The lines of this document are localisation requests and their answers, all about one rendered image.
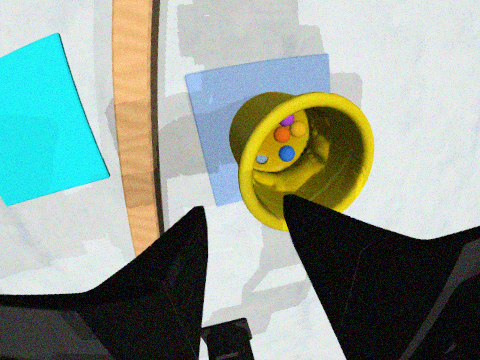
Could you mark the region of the tan wooden strip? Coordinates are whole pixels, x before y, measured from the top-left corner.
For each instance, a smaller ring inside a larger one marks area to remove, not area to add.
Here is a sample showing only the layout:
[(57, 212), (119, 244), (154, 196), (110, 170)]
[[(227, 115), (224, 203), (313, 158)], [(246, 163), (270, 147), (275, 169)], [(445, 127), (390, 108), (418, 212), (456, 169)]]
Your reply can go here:
[(112, 0), (112, 88), (125, 211), (135, 256), (164, 233), (157, 133), (160, 0)]

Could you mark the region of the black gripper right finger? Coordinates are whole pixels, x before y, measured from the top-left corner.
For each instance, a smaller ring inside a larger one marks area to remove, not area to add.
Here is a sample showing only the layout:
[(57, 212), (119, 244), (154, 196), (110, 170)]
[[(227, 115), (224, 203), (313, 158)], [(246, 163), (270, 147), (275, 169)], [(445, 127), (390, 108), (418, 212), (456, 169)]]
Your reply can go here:
[(347, 360), (408, 360), (453, 289), (480, 273), (480, 225), (412, 239), (292, 193), (283, 215)]

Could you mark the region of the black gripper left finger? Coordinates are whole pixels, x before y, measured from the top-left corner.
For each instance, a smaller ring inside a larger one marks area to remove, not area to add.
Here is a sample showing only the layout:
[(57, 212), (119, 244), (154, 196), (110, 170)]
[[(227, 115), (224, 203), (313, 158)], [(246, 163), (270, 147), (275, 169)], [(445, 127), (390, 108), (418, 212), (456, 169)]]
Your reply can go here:
[(0, 356), (199, 360), (208, 259), (199, 205), (91, 291), (0, 295)]

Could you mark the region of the blue marble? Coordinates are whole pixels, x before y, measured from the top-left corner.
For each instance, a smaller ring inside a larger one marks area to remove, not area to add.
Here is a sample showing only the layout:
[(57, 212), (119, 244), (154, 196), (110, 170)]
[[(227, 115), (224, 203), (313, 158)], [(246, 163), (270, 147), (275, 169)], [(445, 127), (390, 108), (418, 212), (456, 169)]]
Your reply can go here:
[(295, 151), (293, 151), (293, 148), (285, 145), (285, 147), (279, 148), (279, 151), (277, 151), (277, 155), (279, 155), (280, 160), (289, 161), (293, 159), (293, 156), (295, 156)]

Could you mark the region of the purple marble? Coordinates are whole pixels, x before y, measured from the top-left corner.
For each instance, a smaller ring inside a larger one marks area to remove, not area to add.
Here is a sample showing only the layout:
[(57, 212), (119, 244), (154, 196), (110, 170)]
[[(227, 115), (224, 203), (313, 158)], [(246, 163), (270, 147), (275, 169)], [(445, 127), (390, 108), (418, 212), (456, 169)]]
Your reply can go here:
[(288, 125), (291, 125), (295, 121), (295, 115), (285, 117), (284, 120), (280, 121), (280, 125), (283, 125), (283, 127), (288, 127)]

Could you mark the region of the yellow cup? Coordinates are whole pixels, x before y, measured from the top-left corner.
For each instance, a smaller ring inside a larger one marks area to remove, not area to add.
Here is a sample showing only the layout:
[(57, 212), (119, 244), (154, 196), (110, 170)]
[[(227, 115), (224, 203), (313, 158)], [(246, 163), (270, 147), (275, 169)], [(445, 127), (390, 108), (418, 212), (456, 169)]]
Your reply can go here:
[[(285, 117), (305, 124), (303, 137), (273, 140)], [(233, 117), (229, 144), (239, 164), (241, 197), (265, 227), (288, 231), (283, 196), (296, 195), (343, 213), (363, 191), (373, 164), (375, 137), (363, 111), (351, 100), (323, 91), (289, 95), (259, 93)], [(280, 147), (293, 148), (280, 160)], [(264, 163), (257, 155), (268, 156)]]

